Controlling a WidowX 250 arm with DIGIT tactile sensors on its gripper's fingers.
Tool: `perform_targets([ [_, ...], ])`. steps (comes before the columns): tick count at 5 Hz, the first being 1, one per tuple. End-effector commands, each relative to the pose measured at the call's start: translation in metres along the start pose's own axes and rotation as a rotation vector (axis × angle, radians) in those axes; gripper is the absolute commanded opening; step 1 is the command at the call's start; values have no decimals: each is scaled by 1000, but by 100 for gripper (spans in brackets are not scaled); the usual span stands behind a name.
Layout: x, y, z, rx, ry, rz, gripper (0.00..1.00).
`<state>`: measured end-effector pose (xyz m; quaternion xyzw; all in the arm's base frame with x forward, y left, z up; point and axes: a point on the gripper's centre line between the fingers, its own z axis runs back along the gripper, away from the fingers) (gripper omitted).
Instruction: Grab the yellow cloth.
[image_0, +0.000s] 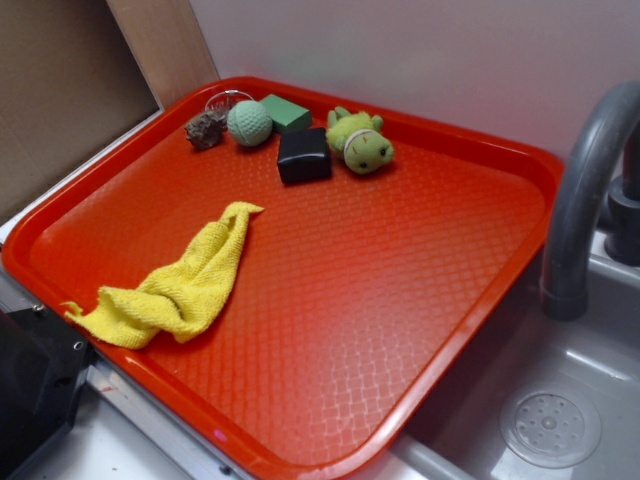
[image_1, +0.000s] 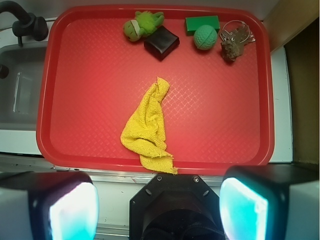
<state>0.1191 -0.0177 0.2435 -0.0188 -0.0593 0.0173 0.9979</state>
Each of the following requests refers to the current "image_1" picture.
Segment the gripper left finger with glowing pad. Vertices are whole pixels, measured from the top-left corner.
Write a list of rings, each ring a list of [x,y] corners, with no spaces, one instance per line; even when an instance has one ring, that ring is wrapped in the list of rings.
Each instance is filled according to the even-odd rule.
[[[2,240],[93,240],[99,196],[82,171],[2,172]]]

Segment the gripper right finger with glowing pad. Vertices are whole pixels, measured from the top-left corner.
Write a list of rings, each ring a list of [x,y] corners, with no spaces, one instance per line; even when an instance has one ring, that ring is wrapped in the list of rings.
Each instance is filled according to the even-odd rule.
[[[319,166],[232,166],[220,187],[219,211],[229,240],[318,240]]]

